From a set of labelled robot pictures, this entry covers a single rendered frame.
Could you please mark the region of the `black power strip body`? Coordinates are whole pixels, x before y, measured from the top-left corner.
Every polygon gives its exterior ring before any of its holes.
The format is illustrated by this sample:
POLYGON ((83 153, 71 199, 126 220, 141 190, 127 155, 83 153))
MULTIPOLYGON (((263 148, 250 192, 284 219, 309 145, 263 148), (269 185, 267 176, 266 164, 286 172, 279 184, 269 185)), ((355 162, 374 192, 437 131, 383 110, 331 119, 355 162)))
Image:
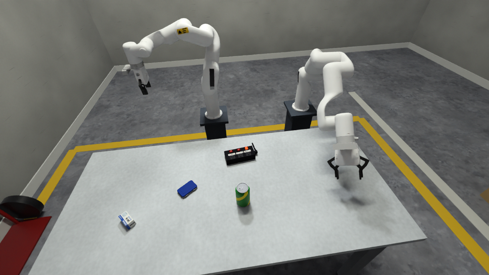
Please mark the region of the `black power strip body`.
POLYGON ((252 146, 224 151, 227 165, 256 159, 258 151, 255 149, 253 143, 252 146))

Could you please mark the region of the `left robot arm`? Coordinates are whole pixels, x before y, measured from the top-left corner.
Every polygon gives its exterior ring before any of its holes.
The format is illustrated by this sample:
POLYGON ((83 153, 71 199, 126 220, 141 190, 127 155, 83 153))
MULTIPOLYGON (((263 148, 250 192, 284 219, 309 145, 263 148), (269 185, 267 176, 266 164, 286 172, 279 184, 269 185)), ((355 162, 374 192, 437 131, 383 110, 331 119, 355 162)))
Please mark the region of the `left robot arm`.
POLYGON ((353 63, 345 53, 322 52, 320 49, 313 49, 307 63, 298 70, 298 85, 292 108, 298 112, 308 111, 311 91, 309 81, 324 80, 325 96, 317 109, 317 123, 323 132, 336 131, 337 144, 332 144, 333 150, 357 148, 357 144, 352 143, 358 140, 354 136, 352 114, 325 116, 325 107, 329 101, 343 94, 342 80, 351 78, 353 73, 353 63))

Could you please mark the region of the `green drink can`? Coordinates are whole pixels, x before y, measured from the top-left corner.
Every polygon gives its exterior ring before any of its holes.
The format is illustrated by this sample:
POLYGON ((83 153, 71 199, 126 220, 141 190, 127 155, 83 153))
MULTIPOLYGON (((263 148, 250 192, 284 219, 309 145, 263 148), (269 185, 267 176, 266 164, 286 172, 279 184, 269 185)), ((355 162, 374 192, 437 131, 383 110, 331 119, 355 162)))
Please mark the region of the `green drink can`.
POLYGON ((235 188, 237 205, 247 207, 250 203, 250 188, 247 183, 239 183, 235 188))

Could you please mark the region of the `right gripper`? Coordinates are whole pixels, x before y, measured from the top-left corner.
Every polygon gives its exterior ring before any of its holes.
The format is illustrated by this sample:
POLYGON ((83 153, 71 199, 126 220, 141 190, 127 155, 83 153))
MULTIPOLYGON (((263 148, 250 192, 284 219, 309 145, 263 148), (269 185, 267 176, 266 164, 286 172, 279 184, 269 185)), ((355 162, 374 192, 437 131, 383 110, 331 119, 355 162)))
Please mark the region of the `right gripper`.
POLYGON ((139 69, 133 69, 133 73, 136 77, 137 83, 139 85, 139 88, 141 89, 142 94, 148 95, 146 87, 151 87, 151 85, 149 83, 149 75, 147 73, 145 66, 139 69), (142 85, 144 85, 144 87, 142 85))

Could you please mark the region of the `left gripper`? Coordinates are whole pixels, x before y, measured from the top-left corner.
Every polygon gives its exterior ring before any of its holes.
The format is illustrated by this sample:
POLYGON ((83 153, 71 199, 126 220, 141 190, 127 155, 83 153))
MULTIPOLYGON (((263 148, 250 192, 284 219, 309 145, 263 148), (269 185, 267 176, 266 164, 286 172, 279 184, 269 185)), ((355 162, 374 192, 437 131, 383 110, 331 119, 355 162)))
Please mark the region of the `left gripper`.
POLYGON ((335 157, 327 161, 330 167, 335 170, 335 177, 339 179, 339 166, 357 166, 359 168, 359 179, 363 178, 362 170, 367 166, 369 160, 363 158, 359 155, 359 148, 357 144, 356 149, 345 149, 345 150, 335 150, 335 157), (360 159, 365 161, 365 163, 361 166, 360 159), (331 162, 335 160, 336 166, 334 166, 331 162))

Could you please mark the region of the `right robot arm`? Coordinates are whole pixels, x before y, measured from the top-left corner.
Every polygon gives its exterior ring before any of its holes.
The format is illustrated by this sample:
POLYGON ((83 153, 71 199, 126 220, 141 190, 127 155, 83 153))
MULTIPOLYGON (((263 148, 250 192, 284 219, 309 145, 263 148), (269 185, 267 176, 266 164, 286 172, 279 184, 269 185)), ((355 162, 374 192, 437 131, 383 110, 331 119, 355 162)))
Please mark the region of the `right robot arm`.
POLYGON ((128 75, 130 70, 144 66, 142 57, 149 57, 154 48, 160 45, 171 45, 178 40, 190 42, 206 47, 206 56, 203 63, 203 75, 201 89, 206 102, 206 117, 216 120, 222 116, 218 99, 219 56, 220 39, 218 33, 209 24, 202 24, 199 28, 192 26, 191 22, 182 18, 164 29, 158 30, 144 37, 139 44, 126 42, 123 44, 124 52, 129 61, 121 70, 123 75, 128 75))

